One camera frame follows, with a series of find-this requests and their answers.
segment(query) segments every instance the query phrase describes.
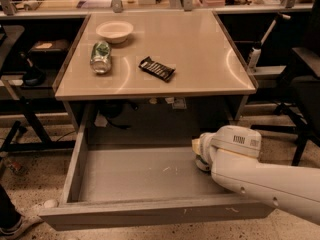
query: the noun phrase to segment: chair seat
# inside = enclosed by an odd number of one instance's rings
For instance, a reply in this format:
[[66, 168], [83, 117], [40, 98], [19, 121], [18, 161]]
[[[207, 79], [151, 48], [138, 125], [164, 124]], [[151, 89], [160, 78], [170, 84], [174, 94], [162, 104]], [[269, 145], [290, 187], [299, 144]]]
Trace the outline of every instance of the chair seat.
[[292, 94], [304, 119], [320, 136], [320, 81], [313, 77], [298, 77], [292, 81]]

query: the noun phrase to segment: concrete floor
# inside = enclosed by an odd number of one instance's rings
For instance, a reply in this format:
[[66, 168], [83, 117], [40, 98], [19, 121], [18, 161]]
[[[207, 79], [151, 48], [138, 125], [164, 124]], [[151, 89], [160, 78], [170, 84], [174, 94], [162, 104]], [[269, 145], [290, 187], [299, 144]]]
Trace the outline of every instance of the concrete floor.
[[[290, 124], [286, 116], [271, 115], [272, 107], [246, 109], [239, 125], [252, 123]], [[64, 114], [54, 117], [41, 116], [41, 121], [53, 140], [64, 134], [64, 140], [75, 139], [73, 128], [68, 124]], [[16, 117], [0, 117], [0, 138], [4, 138]], [[278, 164], [289, 164], [295, 145], [294, 137], [286, 134], [261, 132], [263, 135], [261, 160]], [[34, 140], [30, 129], [24, 140]], [[48, 199], [60, 198], [67, 174], [72, 151], [25, 152], [9, 154], [11, 159], [28, 168], [24, 176], [16, 176], [9, 169], [1, 167], [0, 182], [7, 190], [12, 201], [24, 210]], [[308, 143], [301, 161], [302, 166], [319, 167], [319, 148]], [[320, 226], [275, 210], [267, 218], [253, 220], [220, 221], [196, 224], [174, 224], [167, 226], [145, 226], [129, 228], [112, 228], [99, 230], [80, 230], [57, 232], [48, 224], [42, 223], [32, 227], [20, 239], [108, 239], [108, 240], [156, 240], [156, 239], [319, 239]]]

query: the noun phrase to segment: can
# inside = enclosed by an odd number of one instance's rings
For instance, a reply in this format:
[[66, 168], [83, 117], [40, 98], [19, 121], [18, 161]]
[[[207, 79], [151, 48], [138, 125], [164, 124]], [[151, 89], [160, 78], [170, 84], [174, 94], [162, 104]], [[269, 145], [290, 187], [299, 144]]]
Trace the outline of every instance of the can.
[[91, 53], [90, 66], [97, 74], [105, 74], [111, 69], [111, 47], [105, 41], [95, 43]]

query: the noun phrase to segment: chair armrest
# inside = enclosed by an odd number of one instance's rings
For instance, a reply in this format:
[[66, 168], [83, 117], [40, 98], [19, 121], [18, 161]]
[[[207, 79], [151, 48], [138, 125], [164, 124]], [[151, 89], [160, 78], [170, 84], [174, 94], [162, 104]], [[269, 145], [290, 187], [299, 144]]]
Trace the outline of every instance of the chair armrest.
[[316, 77], [320, 78], [320, 57], [313, 51], [304, 47], [292, 48], [295, 55], [303, 61]]

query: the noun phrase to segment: shoe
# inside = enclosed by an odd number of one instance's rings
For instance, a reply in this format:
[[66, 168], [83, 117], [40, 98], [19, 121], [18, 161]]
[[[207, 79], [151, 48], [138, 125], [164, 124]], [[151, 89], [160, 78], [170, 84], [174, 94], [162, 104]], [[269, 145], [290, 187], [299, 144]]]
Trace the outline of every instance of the shoe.
[[15, 231], [7, 231], [5, 229], [0, 229], [0, 237], [2, 237], [5, 240], [17, 239], [32, 225], [41, 223], [43, 221], [38, 216], [33, 216], [33, 217], [22, 216], [21, 218], [22, 218], [21, 224]]

